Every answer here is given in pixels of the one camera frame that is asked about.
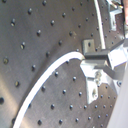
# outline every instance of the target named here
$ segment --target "gray metal surface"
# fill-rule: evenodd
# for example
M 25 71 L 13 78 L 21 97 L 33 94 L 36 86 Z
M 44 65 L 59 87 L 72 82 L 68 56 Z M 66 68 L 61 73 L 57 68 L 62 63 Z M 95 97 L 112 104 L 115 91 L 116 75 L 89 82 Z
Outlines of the gray metal surface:
M 0 1 L 0 128 L 12 127 L 26 95 L 56 59 L 70 51 L 82 52 L 81 42 L 86 38 L 93 38 L 97 50 L 100 50 L 98 22 L 92 0 L 48 0 L 45 6 L 42 2 Z M 99 5 L 106 47 L 109 48 L 124 37 L 123 18 L 121 14 L 117 16 L 117 31 L 110 31 L 106 1 L 99 0 Z M 116 95 L 109 86 L 102 85 L 99 96 L 103 95 L 103 98 L 99 97 L 88 106 L 85 77 L 79 65 L 80 61 L 72 60 L 57 69 L 58 77 L 53 74 L 45 83 L 46 91 L 43 93 L 40 90 L 36 95 L 21 128 L 107 126 Z M 54 110 L 51 110 L 51 104 L 55 105 Z

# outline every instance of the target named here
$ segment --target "silver metal component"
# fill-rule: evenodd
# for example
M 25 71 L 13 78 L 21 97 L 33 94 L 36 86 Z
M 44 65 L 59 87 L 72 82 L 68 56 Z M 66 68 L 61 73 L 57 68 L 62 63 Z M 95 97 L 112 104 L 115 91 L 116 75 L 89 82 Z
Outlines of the silver metal component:
M 109 17 L 110 17 L 110 29 L 113 31 L 116 31 L 116 18 L 115 16 L 117 14 L 122 13 L 122 7 L 117 6 L 117 8 L 113 8 L 110 4 L 108 4 L 108 10 L 109 10 Z
M 82 42 L 83 54 L 95 52 L 94 39 L 87 39 Z
M 119 42 L 110 50 L 85 53 L 86 60 L 81 62 L 80 67 L 86 77 L 88 104 L 98 98 L 97 87 L 102 83 L 107 83 L 116 94 L 119 94 L 119 81 L 123 79 L 126 67 L 125 63 L 128 60 L 126 55 L 127 41 L 128 40 L 123 40 Z M 117 71 L 116 68 L 122 64 L 124 68 L 121 71 Z

